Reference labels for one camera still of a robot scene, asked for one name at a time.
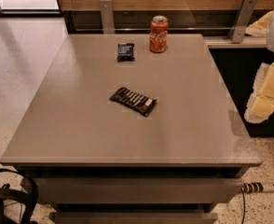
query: terrazzo floor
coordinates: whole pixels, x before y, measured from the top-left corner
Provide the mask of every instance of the terrazzo floor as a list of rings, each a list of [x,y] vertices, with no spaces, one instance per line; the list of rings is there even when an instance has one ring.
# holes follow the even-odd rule
[[[68,34],[62,18],[21,19],[0,18],[0,158],[22,116]],[[251,168],[242,178],[244,182],[274,182],[274,138],[253,138],[263,163]],[[0,175],[0,184],[9,182],[19,186],[14,175]],[[274,224],[274,193],[246,194],[244,223]],[[48,214],[53,209],[38,205],[33,220],[39,224],[53,223]],[[242,195],[228,204],[218,204],[216,224],[240,224]],[[20,207],[11,205],[6,214],[19,220]]]

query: soda can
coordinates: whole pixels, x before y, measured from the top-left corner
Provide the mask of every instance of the soda can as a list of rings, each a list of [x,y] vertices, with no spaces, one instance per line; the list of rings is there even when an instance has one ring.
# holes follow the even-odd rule
[[[153,18],[150,26],[150,50],[156,53],[164,52],[167,45],[168,19],[164,16]]]

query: table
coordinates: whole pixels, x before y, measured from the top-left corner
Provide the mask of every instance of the table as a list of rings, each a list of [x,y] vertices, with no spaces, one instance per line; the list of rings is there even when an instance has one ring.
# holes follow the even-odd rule
[[[119,63],[126,42],[136,59]],[[148,118],[109,101],[120,87],[158,99]],[[149,35],[69,35],[1,162],[35,178],[57,223],[213,223],[261,160],[201,35],[159,54]]]

